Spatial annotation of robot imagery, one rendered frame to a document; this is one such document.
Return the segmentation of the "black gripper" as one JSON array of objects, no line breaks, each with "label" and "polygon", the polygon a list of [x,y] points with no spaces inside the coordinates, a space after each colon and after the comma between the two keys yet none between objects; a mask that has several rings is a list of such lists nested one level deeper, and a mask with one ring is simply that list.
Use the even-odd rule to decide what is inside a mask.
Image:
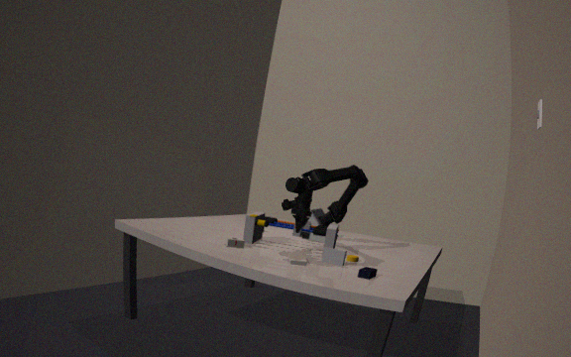
[{"label": "black gripper", "polygon": [[299,233],[303,224],[305,226],[306,222],[311,217],[312,213],[310,211],[310,204],[312,202],[312,196],[299,194],[296,199],[297,199],[297,207],[294,207],[291,210],[291,214],[296,214],[293,215],[293,217],[295,219],[296,233]]}]

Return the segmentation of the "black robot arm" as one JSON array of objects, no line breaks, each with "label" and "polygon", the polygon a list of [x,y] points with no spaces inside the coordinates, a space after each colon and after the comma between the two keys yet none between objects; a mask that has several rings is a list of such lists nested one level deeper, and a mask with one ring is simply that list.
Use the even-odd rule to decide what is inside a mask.
[{"label": "black robot arm", "polygon": [[[310,180],[308,177],[310,177]],[[290,192],[312,196],[315,190],[327,187],[330,182],[343,179],[350,179],[350,183],[340,200],[332,202],[327,208],[329,211],[317,217],[323,226],[328,226],[330,223],[336,222],[337,224],[342,221],[350,200],[358,192],[359,188],[364,188],[368,184],[369,181],[362,169],[355,165],[331,171],[315,169],[302,174],[302,178],[289,178],[285,183],[285,188]],[[284,199],[282,207],[284,211],[297,207],[297,199],[295,198],[291,201]]]}]

